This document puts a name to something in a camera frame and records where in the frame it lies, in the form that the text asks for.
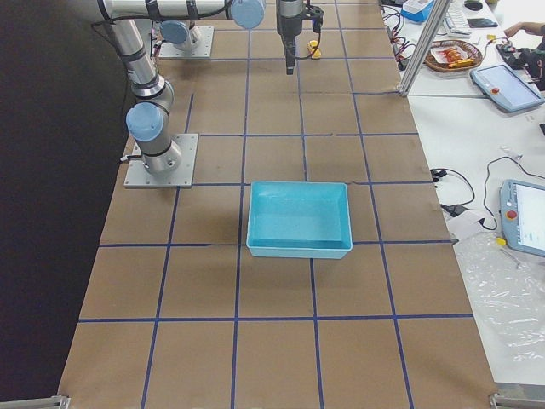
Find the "touchscreen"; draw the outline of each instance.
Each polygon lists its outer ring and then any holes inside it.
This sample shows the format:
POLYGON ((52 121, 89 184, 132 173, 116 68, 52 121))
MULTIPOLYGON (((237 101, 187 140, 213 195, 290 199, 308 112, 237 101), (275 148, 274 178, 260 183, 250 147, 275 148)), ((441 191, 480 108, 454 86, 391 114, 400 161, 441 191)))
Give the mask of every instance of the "touchscreen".
POLYGON ((492 68, 480 70, 479 73, 488 83, 499 88, 503 96, 515 107, 539 99, 539 96, 522 84, 504 66, 493 66, 492 68))
POLYGON ((515 185, 520 243, 545 250, 545 190, 515 185))

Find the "keyboard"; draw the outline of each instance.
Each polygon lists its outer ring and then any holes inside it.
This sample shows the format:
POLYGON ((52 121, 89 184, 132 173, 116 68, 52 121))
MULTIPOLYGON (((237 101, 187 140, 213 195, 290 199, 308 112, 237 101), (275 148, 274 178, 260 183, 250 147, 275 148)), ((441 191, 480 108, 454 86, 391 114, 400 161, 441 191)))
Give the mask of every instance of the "keyboard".
POLYGON ((451 37, 470 38, 471 28, 468 19, 463 15, 462 6, 452 0, 443 20, 443 27, 451 37))

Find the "computer mouse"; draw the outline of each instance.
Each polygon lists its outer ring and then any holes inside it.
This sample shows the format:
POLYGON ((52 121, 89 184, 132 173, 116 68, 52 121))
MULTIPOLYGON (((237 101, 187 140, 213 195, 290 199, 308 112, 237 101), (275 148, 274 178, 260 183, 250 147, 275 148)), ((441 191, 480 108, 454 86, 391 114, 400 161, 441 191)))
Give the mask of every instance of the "computer mouse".
POLYGON ((472 11, 479 11, 483 8, 483 4, 479 0, 466 0, 463 5, 472 11))

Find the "wicker basket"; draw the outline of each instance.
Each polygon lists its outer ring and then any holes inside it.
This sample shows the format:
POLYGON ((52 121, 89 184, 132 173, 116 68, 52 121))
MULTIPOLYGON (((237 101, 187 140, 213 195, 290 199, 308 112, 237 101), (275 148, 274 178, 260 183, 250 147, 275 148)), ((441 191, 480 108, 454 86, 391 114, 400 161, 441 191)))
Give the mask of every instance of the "wicker basket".
POLYGON ((431 48, 438 48, 438 47, 451 47, 457 45, 461 49, 463 49, 466 53, 468 53, 468 58, 473 58, 475 62, 471 66, 462 66, 459 68, 449 68, 448 64, 441 64, 435 60, 431 52, 427 52, 426 60, 424 60, 424 63, 429 66, 432 70, 439 71, 439 72, 456 72, 456 71, 464 71, 464 70, 471 70, 475 68, 476 66, 480 66, 480 63, 483 62, 483 55, 477 49, 477 47, 473 46, 470 43, 466 43, 465 41, 460 40, 444 40, 444 41, 434 41, 431 45, 431 48))

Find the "person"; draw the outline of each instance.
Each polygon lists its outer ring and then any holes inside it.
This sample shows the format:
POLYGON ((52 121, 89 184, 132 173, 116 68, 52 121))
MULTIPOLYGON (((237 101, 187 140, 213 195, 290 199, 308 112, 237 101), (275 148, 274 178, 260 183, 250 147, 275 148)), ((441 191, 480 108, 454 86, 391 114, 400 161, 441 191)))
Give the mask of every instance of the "person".
POLYGON ((543 23, 531 23, 529 21, 524 21, 510 26, 505 30, 505 35, 507 38, 511 38, 520 30, 524 30, 528 34, 533 34, 534 36, 545 36, 545 24, 543 23))
POLYGON ((505 30, 507 38, 511 38, 520 30, 528 34, 542 36, 541 43, 536 49, 519 49, 521 51, 521 60, 526 64, 526 71, 534 80, 540 91, 545 90, 545 24, 523 21, 510 26, 505 30))

